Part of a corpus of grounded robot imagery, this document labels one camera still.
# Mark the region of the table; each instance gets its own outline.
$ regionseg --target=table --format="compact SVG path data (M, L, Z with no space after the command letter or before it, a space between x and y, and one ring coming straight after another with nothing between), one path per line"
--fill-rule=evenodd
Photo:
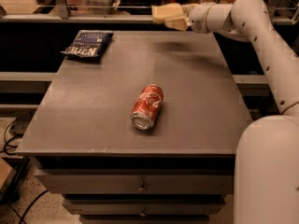
M148 84L153 129L130 122ZM208 223L233 193L251 117L212 34L115 31L102 59L64 59L17 152L83 223Z

